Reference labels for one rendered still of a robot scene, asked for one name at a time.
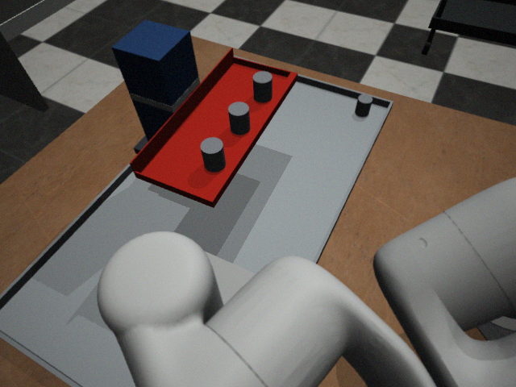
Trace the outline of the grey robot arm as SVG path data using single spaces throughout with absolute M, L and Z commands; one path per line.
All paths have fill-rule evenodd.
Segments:
M 368 387 L 516 387 L 516 332 L 465 333 L 516 331 L 516 177 L 391 239 L 373 270 L 422 362 L 313 261 L 255 274 L 170 231 L 114 253 L 98 309 L 135 387 L 318 387 L 342 354 Z

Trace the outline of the grey cylinder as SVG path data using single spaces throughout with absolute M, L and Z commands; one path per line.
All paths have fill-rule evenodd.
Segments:
M 234 102 L 228 107 L 231 132 L 245 135 L 250 131 L 249 106 L 245 102 Z
M 200 145 L 202 158 L 207 171 L 217 173 L 226 166 L 223 142 L 216 137 L 204 139 Z
M 372 105 L 372 97 L 367 94 L 361 94 L 356 103 L 355 114 L 359 117 L 366 117 L 369 114 Z
M 253 93 L 257 102 L 269 102 L 273 97 L 273 76 L 266 71 L 253 75 Z

